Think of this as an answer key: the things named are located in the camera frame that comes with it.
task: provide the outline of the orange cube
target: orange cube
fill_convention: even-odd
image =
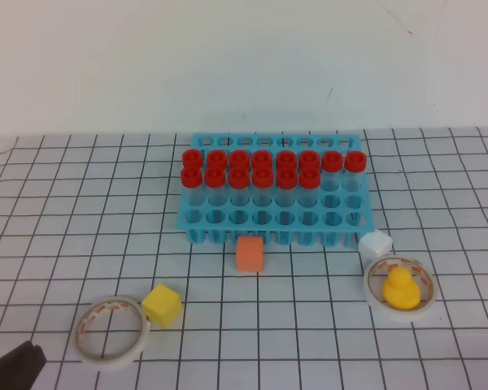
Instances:
[[[262,237],[237,238],[237,271],[261,272],[264,268],[264,240]]]

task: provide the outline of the white tape roll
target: white tape roll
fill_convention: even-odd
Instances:
[[[121,353],[118,356],[108,359],[94,356],[92,353],[87,352],[83,345],[87,325],[92,323],[97,317],[104,314],[110,314],[110,312],[114,310],[130,310],[140,319],[141,329],[139,331],[139,337],[126,352]],[[98,371],[112,371],[132,363],[134,359],[137,358],[137,355],[141,353],[143,348],[145,348],[150,333],[150,323],[146,319],[143,309],[137,302],[126,297],[108,297],[100,302],[93,303],[90,306],[83,317],[81,317],[81,320],[77,323],[74,333],[74,343],[81,361]]]
[[[387,303],[381,295],[381,286],[392,267],[405,267],[412,273],[412,278],[421,290],[421,303],[411,310],[398,310]],[[432,273],[423,264],[407,256],[388,254],[377,258],[364,272],[364,295],[371,308],[388,319],[400,322],[417,321],[430,311],[436,301],[438,287]]]

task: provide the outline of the yellow rubber duck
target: yellow rubber duck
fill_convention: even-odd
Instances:
[[[403,266],[395,266],[389,271],[381,292],[386,301],[396,309],[410,310],[420,304],[420,286],[412,279],[410,271]]]

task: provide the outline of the white cube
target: white cube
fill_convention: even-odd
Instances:
[[[358,251],[362,258],[374,259],[388,254],[392,248],[392,237],[384,232],[375,230],[361,237],[358,244]]]

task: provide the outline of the yellow cube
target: yellow cube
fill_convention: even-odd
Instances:
[[[150,321],[161,327],[170,327],[182,311],[179,294],[163,284],[155,286],[141,305]]]

